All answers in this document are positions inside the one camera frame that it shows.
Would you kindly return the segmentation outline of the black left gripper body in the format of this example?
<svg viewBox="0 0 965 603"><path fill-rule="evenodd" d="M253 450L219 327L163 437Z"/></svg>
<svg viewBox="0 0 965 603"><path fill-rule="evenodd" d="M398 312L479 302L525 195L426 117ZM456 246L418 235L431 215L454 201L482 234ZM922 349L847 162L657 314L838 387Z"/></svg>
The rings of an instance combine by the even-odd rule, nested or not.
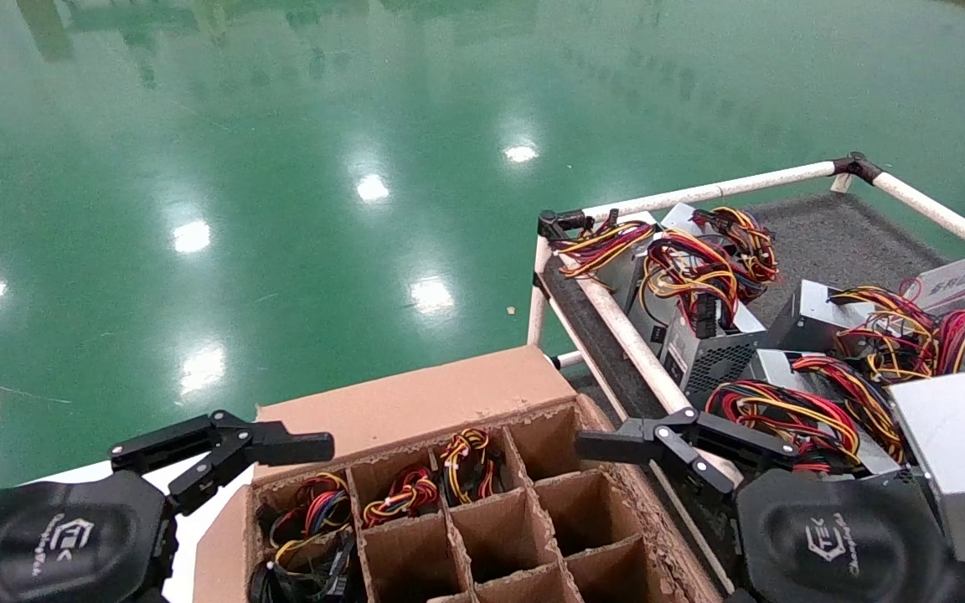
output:
<svg viewBox="0 0 965 603"><path fill-rule="evenodd" d="M0 602L162 602L171 503L145 478L0 489Z"/></svg>

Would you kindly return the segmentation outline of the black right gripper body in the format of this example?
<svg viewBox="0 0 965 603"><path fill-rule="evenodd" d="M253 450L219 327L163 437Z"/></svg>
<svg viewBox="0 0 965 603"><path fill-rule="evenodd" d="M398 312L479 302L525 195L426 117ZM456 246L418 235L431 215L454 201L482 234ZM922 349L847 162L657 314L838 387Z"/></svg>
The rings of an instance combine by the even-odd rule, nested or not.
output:
<svg viewBox="0 0 965 603"><path fill-rule="evenodd" d="M930 602L952 554L912 478L772 470L735 496L742 587L758 602Z"/></svg>

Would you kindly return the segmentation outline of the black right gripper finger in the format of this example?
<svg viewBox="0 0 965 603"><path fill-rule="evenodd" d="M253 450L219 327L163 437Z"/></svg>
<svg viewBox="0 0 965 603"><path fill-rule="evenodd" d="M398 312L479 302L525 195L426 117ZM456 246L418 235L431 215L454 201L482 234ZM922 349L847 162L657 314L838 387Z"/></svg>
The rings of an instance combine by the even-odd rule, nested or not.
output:
<svg viewBox="0 0 965 603"><path fill-rule="evenodd" d="M799 458L792 443L694 408L662 419L629 417L613 432L582 429L575 435L575 451L586 461L628 465L653 461L686 478L697 495L704 492L708 497L728 497L738 482L709 461L707 454L751 476L772 469L790 471Z"/></svg>

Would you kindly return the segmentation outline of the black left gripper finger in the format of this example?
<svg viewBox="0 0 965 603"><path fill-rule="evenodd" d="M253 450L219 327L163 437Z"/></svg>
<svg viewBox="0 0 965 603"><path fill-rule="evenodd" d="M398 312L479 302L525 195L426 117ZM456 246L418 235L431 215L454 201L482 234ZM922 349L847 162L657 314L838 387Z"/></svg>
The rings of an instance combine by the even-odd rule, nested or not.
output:
<svg viewBox="0 0 965 603"><path fill-rule="evenodd" d="M292 434L282 421L245 421L219 410L116 444L110 463L114 472L144 476L198 458L168 486L172 507L188 516L256 463L295 466L331 461L334 454L336 441L329 432Z"/></svg>

